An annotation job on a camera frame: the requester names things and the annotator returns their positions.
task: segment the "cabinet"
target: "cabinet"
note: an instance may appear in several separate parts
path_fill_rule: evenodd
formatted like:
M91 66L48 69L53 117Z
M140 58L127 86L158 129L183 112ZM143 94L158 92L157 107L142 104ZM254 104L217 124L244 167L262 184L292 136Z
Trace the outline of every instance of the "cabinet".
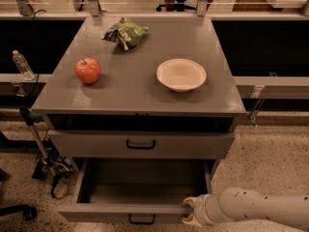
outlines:
M82 160L73 200L60 213L69 221L181 223L191 212L183 200L211 192L245 111L207 17L128 15L149 27L129 51L100 39L119 19L85 20L32 107L61 155ZM80 52L102 65L93 85L74 75ZM171 58L200 63L207 82L186 93L162 86L155 71Z

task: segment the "drawer handle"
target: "drawer handle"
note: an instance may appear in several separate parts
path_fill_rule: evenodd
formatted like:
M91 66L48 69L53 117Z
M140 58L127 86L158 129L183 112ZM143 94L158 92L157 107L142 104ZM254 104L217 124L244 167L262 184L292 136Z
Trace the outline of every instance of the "drawer handle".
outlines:
M155 147L155 140L153 140L152 145L149 146L133 146L132 143L127 139L126 147L131 150L152 150Z
M151 221L133 221L132 215L128 215L128 222L134 225L153 225L155 223L155 214L153 214L153 220Z

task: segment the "gray tabletop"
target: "gray tabletop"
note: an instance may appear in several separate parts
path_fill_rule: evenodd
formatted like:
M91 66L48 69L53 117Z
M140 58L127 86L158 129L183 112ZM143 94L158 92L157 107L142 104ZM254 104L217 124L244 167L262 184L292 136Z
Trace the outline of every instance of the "gray tabletop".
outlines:
M126 21L149 28L141 43L124 51L101 39L120 15L87 17L32 109L70 114L240 114L237 86L208 17L128 15ZM81 58L99 61L102 75L82 84L74 67ZM199 88L176 93L156 78L166 60L185 58L202 65L208 75Z

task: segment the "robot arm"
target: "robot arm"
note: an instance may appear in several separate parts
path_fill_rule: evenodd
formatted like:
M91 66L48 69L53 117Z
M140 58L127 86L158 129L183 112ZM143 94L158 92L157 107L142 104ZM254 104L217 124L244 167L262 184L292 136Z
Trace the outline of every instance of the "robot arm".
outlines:
M309 231L309 195L262 195L248 189L226 188L218 194L188 197L184 204L193 208L193 213L183 219L187 225L267 219Z

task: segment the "speckled floor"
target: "speckled floor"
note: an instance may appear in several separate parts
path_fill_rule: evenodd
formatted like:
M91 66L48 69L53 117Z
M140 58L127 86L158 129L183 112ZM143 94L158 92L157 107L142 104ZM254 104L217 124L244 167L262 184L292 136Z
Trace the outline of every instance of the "speckled floor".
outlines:
M262 115L264 116L258 118L258 127L252 127L248 120L242 121L237 127L236 140L212 179L213 192L226 187L239 187L264 194L309 193L308 114L292 114L292 117L285 114L278 114L276 117L268 117L269 114L266 113ZM32 138L28 128L20 122L8 122L0 117L0 128L9 138ZM39 124L38 130L44 135L46 127ZM49 195L50 175L45 180L31 178L36 158L36 154L0 154L0 167L10 175L9 180L0 182L0 206L27 203L38 209L38 217L34 221L23 221L21 213L0 217L2 232L298 231L267 220L222 223L204 228L186 225L138 226L67 222L57 213L57 209L60 205L70 203L77 176L71 174L62 179L55 191L58 198L52 199Z

